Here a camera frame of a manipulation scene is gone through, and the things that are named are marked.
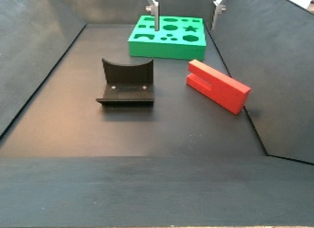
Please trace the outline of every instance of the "green shape sorter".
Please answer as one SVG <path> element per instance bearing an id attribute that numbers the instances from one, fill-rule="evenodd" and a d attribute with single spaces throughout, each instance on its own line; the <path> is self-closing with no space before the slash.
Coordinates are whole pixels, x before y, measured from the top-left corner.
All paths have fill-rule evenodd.
<path id="1" fill-rule="evenodd" d="M 202 18 L 141 16 L 128 38 L 131 56 L 203 60 L 206 39 Z"/>

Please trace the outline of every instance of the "black holder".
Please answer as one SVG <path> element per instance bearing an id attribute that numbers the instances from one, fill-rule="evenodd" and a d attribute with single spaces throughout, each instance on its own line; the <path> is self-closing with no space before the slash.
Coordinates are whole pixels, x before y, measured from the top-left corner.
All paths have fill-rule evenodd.
<path id="1" fill-rule="evenodd" d="M 104 59 L 103 69 L 107 80 L 101 104 L 152 104 L 153 95 L 153 60 L 136 65 L 109 63 Z"/>

